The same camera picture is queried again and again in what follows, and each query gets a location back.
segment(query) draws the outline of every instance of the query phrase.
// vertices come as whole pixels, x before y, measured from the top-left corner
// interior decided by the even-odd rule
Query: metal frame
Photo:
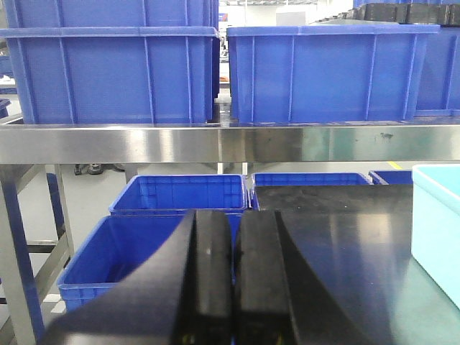
[[[460,119],[455,118],[265,127],[29,126],[18,124],[20,116],[2,123],[8,125],[0,125],[0,276],[11,319],[0,332],[0,344],[9,343],[13,328],[19,345],[35,343],[43,332],[40,303],[73,254],[59,164],[124,163],[129,178],[136,174],[135,164],[153,162],[460,160]],[[65,220],[35,279],[17,200],[33,175],[31,165],[55,165]]]

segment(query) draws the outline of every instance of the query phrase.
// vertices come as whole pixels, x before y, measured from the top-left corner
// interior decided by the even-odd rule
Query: blue plastic crate
[[[412,254],[460,308],[460,165],[414,167]]]
[[[412,185],[412,170],[373,170],[369,176],[375,185]]]
[[[27,124],[190,124],[213,111],[210,27],[3,29]]]
[[[259,208],[256,187],[264,185],[370,185],[356,172],[261,172],[252,175],[252,207]]]
[[[10,27],[216,27],[218,0],[4,0]]]
[[[460,115],[460,27],[428,38],[417,116]]]
[[[7,106],[9,106],[11,102],[9,99],[2,99],[0,98],[0,119],[3,119],[4,117],[8,116],[8,109]]]
[[[8,55],[0,55],[0,75],[13,77],[13,66]]]
[[[409,120],[436,25],[228,30],[240,123]]]
[[[106,293],[148,259],[182,216],[107,217],[57,281],[68,311]]]
[[[248,208],[242,175],[139,175],[111,204],[112,216],[185,214],[189,209],[214,209],[229,216],[235,240]]]
[[[360,7],[365,4],[459,4],[460,0],[353,0],[354,7]]]

